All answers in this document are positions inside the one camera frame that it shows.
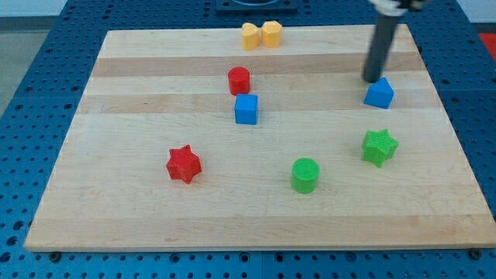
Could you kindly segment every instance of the green block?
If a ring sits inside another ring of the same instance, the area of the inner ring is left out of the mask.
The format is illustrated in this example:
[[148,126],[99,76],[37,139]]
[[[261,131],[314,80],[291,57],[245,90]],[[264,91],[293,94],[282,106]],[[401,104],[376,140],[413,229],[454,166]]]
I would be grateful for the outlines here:
[[314,160],[298,159],[293,164],[291,186],[299,193],[308,194],[317,187],[319,172],[319,166]]
[[362,143],[362,160],[374,163],[378,167],[391,159],[398,147],[398,141],[389,135],[389,131],[367,131]]

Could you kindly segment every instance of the yellow block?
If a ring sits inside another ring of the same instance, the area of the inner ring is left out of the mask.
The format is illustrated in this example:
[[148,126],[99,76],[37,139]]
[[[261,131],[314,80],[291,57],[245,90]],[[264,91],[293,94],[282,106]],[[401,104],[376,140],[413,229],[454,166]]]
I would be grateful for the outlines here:
[[262,26],[262,43],[266,47],[279,47],[282,40],[282,25],[277,21],[265,22]]
[[252,23],[244,23],[241,27],[241,36],[243,37],[243,49],[252,50],[260,44],[260,31]]

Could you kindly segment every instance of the green cylinder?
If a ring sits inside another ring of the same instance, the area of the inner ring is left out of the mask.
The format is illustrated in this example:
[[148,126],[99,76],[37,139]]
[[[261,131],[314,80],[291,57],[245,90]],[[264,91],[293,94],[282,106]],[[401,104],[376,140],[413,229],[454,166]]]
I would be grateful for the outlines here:
[[308,194],[317,187],[319,178],[318,164],[308,158],[301,158],[294,162],[291,175],[291,186],[298,193]]

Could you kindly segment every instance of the cube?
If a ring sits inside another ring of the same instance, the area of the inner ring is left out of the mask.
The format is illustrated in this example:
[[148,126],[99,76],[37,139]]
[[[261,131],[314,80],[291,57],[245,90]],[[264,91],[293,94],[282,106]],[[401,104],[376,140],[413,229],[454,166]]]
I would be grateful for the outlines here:
[[388,80],[383,77],[369,87],[363,103],[378,108],[388,109],[393,100],[393,96],[393,88],[389,85]]
[[234,105],[234,117],[237,124],[257,124],[258,96],[238,94]]

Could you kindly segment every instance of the white floor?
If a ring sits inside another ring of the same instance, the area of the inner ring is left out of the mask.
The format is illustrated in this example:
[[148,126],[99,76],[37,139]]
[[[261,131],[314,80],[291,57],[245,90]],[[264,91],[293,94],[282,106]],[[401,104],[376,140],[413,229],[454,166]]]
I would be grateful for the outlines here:
[[0,33],[0,116],[38,53],[48,31]]

